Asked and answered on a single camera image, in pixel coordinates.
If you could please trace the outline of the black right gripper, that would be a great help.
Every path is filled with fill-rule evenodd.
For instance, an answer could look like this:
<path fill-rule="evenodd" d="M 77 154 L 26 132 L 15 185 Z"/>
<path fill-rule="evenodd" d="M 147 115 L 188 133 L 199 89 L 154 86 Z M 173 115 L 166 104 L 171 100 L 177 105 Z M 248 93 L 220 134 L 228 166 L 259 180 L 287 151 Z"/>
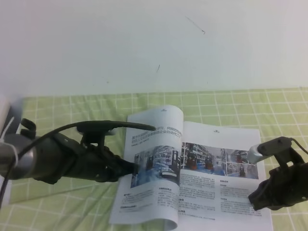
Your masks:
<path fill-rule="evenodd" d="M 279 210 L 308 200 L 308 164 L 292 147 L 290 138 L 278 137 L 252 146 L 247 160 L 258 163 L 274 156 L 279 166 L 269 171 L 269 178 L 262 181 L 249 196 L 254 210 L 268 208 Z"/>

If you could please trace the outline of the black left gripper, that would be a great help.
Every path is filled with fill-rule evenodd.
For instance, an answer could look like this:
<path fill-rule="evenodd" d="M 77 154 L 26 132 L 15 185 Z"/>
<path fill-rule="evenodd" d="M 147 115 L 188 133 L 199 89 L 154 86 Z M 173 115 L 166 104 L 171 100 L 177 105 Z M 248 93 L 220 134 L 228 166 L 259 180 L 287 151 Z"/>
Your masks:
<path fill-rule="evenodd" d="M 104 145 L 105 133 L 115 128 L 155 131 L 154 126 L 124 121 L 83 121 L 76 129 L 83 133 L 81 142 L 57 133 L 45 138 L 34 149 L 31 178 L 48 184 L 62 177 L 96 182 L 116 182 L 125 175 L 137 175 L 139 165 L 128 162 Z"/>

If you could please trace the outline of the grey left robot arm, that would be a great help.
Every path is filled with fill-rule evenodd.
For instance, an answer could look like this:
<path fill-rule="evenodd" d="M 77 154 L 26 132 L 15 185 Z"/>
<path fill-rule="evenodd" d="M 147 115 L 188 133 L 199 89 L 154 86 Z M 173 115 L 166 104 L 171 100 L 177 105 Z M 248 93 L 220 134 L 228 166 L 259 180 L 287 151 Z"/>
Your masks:
<path fill-rule="evenodd" d="M 68 177 L 96 182 L 116 182 L 137 174 L 138 164 L 114 154 L 105 137 L 116 128 L 154 131 L 140 123 L 96 120 L 76 122 L 36 135 L 36 125 L 22 119 L 19 134 L 4 136 L 0 143 L 0 174 L 9 180 L 33 178 L 55 184 Z"/>

